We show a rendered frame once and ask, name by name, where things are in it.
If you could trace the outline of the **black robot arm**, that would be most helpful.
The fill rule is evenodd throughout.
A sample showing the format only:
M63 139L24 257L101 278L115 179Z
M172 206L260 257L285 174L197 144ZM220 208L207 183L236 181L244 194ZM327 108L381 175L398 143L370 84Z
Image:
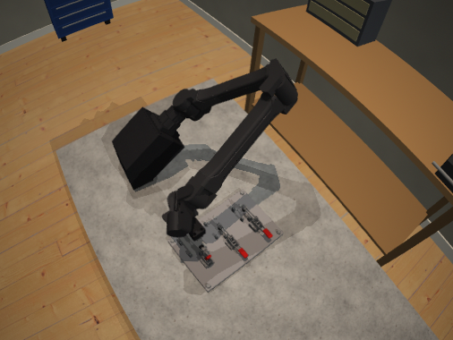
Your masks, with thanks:
M216 104L262 91L254 108L209 163L192 176L185 186L167 196L170 206L167 214L167 235L184 237L189 234L194 241L198 241L206 233L206 229L195 217L194 210L209 206L217 197L216 193L229 173L272 120L280 113L287 115L297 102L297 89L284 70L275 58L257 71L213 87L182 89L175 95L173 105L167 111L161 115L150 115L159 130L178 138L180 134L177 129L185 118L198 121Z

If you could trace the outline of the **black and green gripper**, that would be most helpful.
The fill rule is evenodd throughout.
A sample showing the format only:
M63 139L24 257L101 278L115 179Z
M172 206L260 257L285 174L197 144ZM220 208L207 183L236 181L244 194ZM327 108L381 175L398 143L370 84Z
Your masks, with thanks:
M168 212L166 212L165 214L162 215L162 218L164 219L165 222L167 222L167 214L168 213L169 213L169 210L168 210ZM195 214L195 216L199 215L199 213L198 213L198 211L196 209L194 210L194 214Z

